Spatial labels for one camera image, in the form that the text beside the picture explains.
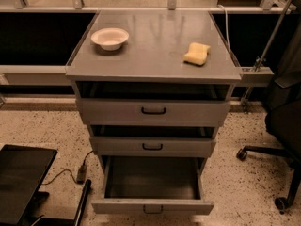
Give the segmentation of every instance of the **chair seat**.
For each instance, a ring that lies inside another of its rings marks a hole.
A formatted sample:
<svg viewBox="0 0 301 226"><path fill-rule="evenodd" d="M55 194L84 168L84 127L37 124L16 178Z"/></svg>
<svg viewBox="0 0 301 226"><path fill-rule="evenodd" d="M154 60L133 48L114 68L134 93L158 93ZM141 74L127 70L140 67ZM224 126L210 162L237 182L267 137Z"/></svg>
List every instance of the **chair seat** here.
<svg viewBox="0 0 301 226"><path fill-rule="evenodd" d="M301 163L301 100L274 109L266 117L266 124L268 132Z"/></svg>

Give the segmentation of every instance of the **power plug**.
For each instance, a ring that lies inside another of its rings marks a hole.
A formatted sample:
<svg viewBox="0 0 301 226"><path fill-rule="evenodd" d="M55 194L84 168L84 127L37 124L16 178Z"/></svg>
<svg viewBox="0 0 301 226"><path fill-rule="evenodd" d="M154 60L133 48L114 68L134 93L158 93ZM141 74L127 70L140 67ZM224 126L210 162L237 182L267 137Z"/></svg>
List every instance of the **power plug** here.
<svg viewBox="0 0 301 226"><path fill-rule="evenodd" d="M77 177L76 177L76 183L77 184L83 184L86 180L86 172L87 172L87 166L83 164L81 167L79 167L77 171Z"/></svg>

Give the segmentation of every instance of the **bottom drawer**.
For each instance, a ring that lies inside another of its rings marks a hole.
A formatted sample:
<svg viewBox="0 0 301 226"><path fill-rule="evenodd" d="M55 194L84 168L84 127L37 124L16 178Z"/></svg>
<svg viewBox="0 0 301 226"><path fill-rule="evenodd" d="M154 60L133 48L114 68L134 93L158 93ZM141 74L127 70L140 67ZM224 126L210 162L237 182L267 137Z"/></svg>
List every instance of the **bottom drawer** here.
<svg viewBox="0 0 301 226"><path fill-rule="evenodd" d="M109 157L94 211L209 215L214 204L201 198L198 168L196 158Z"/></svg>

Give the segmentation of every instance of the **gray countertop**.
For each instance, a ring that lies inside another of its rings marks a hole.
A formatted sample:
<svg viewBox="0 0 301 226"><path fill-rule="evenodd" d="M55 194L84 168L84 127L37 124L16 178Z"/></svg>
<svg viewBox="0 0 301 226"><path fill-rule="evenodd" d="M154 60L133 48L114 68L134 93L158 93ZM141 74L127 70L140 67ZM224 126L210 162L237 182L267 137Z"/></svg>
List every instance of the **gray countertop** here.
<svg viewBox="0 0 301 226"><path fill-rule="evenodd" d="M106 52L91 41L95 31L107 27L130 34L117 51ZM192 42L211 46L202 67L182 60ZM241 79L208 11L163 8L101 10L67 76L75 80L219 84Z"/></svg>

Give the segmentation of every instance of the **terrazzo floor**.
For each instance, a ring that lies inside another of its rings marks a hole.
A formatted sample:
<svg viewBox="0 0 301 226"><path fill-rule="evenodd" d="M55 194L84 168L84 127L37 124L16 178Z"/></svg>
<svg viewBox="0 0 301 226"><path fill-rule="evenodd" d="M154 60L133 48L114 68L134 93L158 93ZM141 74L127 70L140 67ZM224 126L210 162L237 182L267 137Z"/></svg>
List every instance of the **terrazzo floor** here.
<svg viewBox="0 0 301 226"><path fill-rule="evenodd" d="M4 144L58 149L58 155L44 183L63 169L74 177L85 155L91 151L87 128L82 124L73 99L38 100L5 103L0 108L0 148ZM82 225L202 225L202 226L297 226L301 221L300 190L293 207L280 214L274 197L286 196L292 171L282 158L250 153L245 162L235 158L246 144L278 146L264 130L265 112L251 106L245 114L233 106L220 128L217 145L202 174L204 198L214 202L209 216L182 215L96 215L91 200L96 199L103 183L103 172L97 157L86 160L87 178L92 190ZM65 172L41 191L50 193L37 215L48 218L73 218L83 185L77 185Z"/></svg>

